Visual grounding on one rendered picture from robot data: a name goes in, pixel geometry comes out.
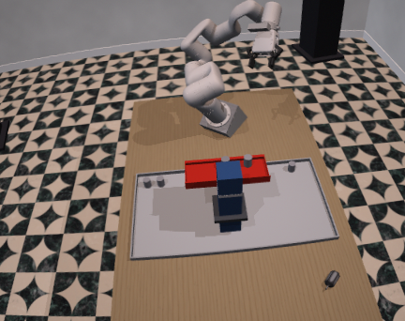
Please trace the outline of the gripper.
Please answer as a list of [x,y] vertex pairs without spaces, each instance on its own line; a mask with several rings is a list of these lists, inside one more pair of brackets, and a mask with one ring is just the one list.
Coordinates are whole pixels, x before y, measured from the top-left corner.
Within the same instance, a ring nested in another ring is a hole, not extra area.
[[[277,35],[276,38],[275,35]],[[253,46],[247,49],[247,55],[250,58],[248,66],[251,69],[254,69],[255,65],[254,59],[257,56],[271,56],[269,58],[268,67],[270,69],[273,69],[275,61],[283,52],[283,49],[278,46],[278,42],[279,42],[278,32],[275,31],[274,29],[270,29],[269,32],[266,31],[257,32],[257,35],[253,42]]]

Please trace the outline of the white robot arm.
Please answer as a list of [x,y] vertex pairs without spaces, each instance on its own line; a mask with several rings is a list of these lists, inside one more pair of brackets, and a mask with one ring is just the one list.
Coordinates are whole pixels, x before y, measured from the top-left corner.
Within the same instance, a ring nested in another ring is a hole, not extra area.
[[[211,62],[211,53],[197,38],[202,35],[215,46],[235,38],[241,33],[240,24],[235,20],[243,16],[255,22],[248,24],[247,30],[250,32],[270,31],[270,29],[278,32],[281,11],[281,5],[276,2],[267,2],[263,8],[256,1],[247,0],[232,10],[228,21],[216,25],[212,20],[205,19],[182,40],[181,50],[194,60],[185,65],[187,87],[183,91],[183,98],[189,106],[199,110],[212,127],[224,126],[230,120],[231,109],[217,99],[225,91],[224,83],[218,73],[218,66]],[[201,67],[198,68],[199,66]]]

